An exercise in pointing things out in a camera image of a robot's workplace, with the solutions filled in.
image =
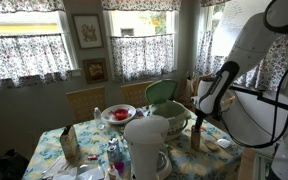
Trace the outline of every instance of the box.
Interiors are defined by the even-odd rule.
[[[68,125],[65,127],[60,137],[60,142],[63,148],[63,153],[65,155],[65,158],[67,159],[67,158],[74,157],[76,154],[77,146],[78,146],[74,126]]]

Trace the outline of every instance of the floral curtain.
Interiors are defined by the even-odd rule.
[[[172,71],[173,35],[112,37],[116,82],[156,77]]]
[[[61,0],[0,0],[0,13],[64,11]]]
[[[0,36],[0,90],[68,80],[61,34]]]
[[[216,73],[227,59],[212,56],[213,31],[203,32],[198,45],[195,70],[200,75]],[[235,83],[246,87],[276,91],[288,62],[288,35],[281,35],[259,65],[239,77]]]
[[[201,7],[213,6],[216,4],[225,3],[230,0],[200,0]]]
[[[102,0],[104,10],[179,11],[181,0]]]

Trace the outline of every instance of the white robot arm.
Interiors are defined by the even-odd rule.
[[[277,33],[288,34],[288,1],[286,0],[273,0],[264,13],[251,17],[238,36],[227,61],[216,73],[216,77],[211,82],[200,83],[198,96],[194,98],[197,123],[209,115],[217,116],[223,111],[221,100],[227,89],[236,78],[254,68],[263,59],[278,37]],[[275,107],[284,106],[278,102],[275,103]],[[267,147],[284,134],[285,143],[279,147],[272,164],[272,170],[277,179],[288,179],[288,129],[286,129],[288,120],[285,124],[284,130],[276,139],[273,139],[273,133],[271,142],[248,146]]]

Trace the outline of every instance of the lid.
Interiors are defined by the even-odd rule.
[[[177,81],[171,79],[156,81],[146,88],[146,100],[150,104],[164,103],[166,100],[171,100],[174,98],[176,88]]]

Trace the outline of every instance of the red food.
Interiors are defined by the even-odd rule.
[[[116,111],[113,112],[113,116],[117,120],[123,120],[128,117],[128,110],[127,109],[117,109]]]

